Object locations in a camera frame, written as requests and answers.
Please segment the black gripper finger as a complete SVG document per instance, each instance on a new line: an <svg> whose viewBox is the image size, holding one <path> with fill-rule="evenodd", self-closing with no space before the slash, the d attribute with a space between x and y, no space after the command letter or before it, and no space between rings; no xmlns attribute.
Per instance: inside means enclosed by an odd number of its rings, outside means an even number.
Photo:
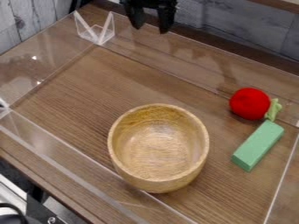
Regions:
<svg viewBox="0 0 299 224"><path fill-rule="evenodd" d="M140 29L145 23L145 12L140 5L132 5L130 3L124 4L125 15L129 19L130 25Z"/></svg>
<svg viewBox="0 0 299 224"><path fill-rule="evenodd" d="M173 25L176 8L160 5L157 8L158 17L158 31L161 34L166 33Z"/></svg>

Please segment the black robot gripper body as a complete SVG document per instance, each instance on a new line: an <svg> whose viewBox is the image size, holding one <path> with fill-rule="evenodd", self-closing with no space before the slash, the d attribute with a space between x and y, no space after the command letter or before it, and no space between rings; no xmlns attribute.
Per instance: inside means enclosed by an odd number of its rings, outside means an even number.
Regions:
<svg viewBox="0 0 299 224"><path fill-rule="evenodd" d="M125 7L136 9L174 9L177 0L118 0Z"/></svg>

